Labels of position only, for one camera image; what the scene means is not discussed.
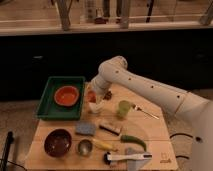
green vegetable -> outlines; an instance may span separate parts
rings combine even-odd
[[[146,151],[146,143],[137,137],[134,137],[131,135],[122,135],[120,140],[121,140],[121,142],[130,142],[130,143],[139,144],[143,147],[144,151]]]

sponge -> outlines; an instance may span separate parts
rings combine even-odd
[[[95,124],[86,121],[80,121],[76,124],[75,133],[81,135],[95,135]]]

green plastic tray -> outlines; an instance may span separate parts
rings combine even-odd
[[[63,107],[54,101],[55,91],[65,85],[72,85],[79,90],[79,99],[74,106]],[[42,120],[79,120],[84,98],[85,77],[83,76],[52,76],[48,78],[40,104],[37,118]]]

white handle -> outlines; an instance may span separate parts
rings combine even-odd
[[[107,159],[110,161],[118,160],[143,160],[146,159],[142,154],[131,154],[131,155],[107,155]]]

green cup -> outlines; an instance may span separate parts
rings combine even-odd
[[[122,100],[118,104],[118,109],[117,109],[117,116],[120,119],[123,119],[126,117],[128,114],[129,110],[131,109],[132,105],[130,102],[126,100]]]

